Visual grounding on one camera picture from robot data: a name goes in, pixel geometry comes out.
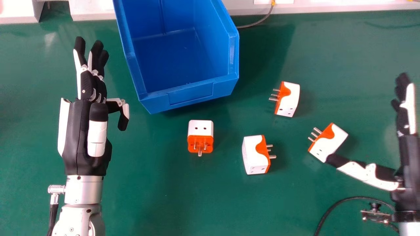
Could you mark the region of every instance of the orange and white plug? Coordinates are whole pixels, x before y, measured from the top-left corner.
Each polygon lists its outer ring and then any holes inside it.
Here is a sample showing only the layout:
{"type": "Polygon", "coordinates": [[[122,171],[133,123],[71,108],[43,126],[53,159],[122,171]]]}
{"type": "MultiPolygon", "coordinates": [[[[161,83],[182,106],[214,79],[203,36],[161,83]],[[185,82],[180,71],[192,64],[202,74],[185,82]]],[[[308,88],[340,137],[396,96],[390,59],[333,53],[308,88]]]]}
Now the orange and white plug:
{"type": "Polygon", "coordinates": [[[242,158],[244,159],[245,171],[248,175],[265,174],[271,166],[271,159],[275,159],[275,155],[269,152],[273,147],[272,144],[267,145],[264,135],[255,135],[244,137],[242,143],[242,158]]]}
{"type": "Polygon", "coordinates": [[[336,152],[336,150],[346,140],[348,133],[331,123],[324,131],[321,132],[318,128],[313,129],[312,137],[308,139],[312,142],[308,152],[325,163],[327,157],[336,152]]]}
{"type": "Polygon", "coordinates": [[[280,88],[273,91],[278,93],[271,94],[268,100],[276,102],[274,114],[293,117],[299,103],[300,85],[282,81],[280,88]]]}
{"type": "Polygon", "coordinates": [[[213,121],[190,120],[188,123],[188,151],[198,153],[213,152],[213,121]]]}

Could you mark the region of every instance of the blue bin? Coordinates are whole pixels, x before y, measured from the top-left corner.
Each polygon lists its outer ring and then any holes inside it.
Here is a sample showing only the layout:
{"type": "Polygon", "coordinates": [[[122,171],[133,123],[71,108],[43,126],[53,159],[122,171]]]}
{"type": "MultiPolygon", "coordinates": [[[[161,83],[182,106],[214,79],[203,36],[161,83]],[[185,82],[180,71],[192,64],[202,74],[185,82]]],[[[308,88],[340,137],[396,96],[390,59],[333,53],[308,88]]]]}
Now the blue bin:
{"type": "Polygon", "coordinates": [[[151,114],[230,95],[239,33],[221,0],[114,0],[139,101],[151,114]]]}

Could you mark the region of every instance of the metal pin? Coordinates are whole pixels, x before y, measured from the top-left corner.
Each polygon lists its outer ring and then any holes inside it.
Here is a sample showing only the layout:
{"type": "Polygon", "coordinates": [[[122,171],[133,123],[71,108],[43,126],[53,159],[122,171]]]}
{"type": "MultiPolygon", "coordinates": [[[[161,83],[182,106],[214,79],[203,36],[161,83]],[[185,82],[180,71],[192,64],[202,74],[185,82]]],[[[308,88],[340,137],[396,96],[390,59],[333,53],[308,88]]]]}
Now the metal pin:
{"type": "Polygon", "coordinates": [[[314,127],[315,132],[317,132],[318,134],[321,134],[321,130],[319,130],[318,128],[314,127]]]}

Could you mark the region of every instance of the robotic hand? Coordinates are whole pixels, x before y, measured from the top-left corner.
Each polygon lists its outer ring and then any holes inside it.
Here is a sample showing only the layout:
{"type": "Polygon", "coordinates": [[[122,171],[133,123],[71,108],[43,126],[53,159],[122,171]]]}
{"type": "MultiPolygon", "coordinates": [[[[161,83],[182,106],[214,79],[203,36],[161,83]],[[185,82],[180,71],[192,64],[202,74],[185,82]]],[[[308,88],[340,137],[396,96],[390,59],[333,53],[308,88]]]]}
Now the robotic hand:
{"type": "Polygon", "coordinates": [[[64,161],[65,186],[50,185],[50,225],[47,236],[102,236],[102,184],[111,161],[112,145],[107,139],[108,114],[119,111],[118,128],[124,131],[129,121],[129,105],[123,99],[107,98],[104,66],[108,52],[96,41],[86,61],[85,41],[77,37],[73,55],[77,74],[77,98],[61,99],[58,152],[64,161]],[[59,195],[64,205],[55,224],[59,195]]]}
{"type": "Polygon", "coordinates": [[[398,170],[374,163],[366,165],[364,162],[351,161],[335,153],[320,160],[366,184],[390,191],[391,199],[396,203],[392,217],[388,215],[388,218],[384,218],[386,214],[373,209],[362,211],[365,214],[363,219],[397,222],[400,235],[412,236],[420,232],[420,145],[416,127],[415,87],[407,74],[402,73],[396,79],[395,93],[397,99],[392,100],[391,105],[397,113],[396,133],[401,159],[398,170]]]}

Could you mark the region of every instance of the green table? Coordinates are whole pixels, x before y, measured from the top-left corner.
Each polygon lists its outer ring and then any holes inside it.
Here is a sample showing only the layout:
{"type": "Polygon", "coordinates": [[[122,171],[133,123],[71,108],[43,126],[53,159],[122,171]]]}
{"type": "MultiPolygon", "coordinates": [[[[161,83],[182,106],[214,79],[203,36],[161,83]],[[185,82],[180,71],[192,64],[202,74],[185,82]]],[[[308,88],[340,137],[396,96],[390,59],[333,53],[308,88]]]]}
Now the green table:
{"type": "MultiPolygon", "coordinates": [[[[240,31],[240,80],[229,97],[156,115],[137,101],[115,21],[73,22],[52,5],[42,22],[0,26],[0,235],[45,235],[49,184],[64,184],[57,152],[60,98],[76,96],[76,36],[104,42],[109,97],[130,103],[126,132],[110,117],[113,158],[105,178],[107,235],[311,235],[335,201],[385,191],[318,162],[307,149],[314,126],[335,122],[349,133],[338,153],[399,166],[394,79],[407,71],[420,83],[420,12],[272,16],[240,31]],[[273,115],[268,101],[281,81],[301,85],[295,117],[273,115]],[[215,150],[187,152],[190,119],[215,124],[215,150]],[[270,172],[247,176],[244,136],[274,144],[270,172]]],[[[235,17],[244,24],[259,18],[235,17]]],[[[396,235],[349,202],[335,210],[322,235],[396,235]]]]}

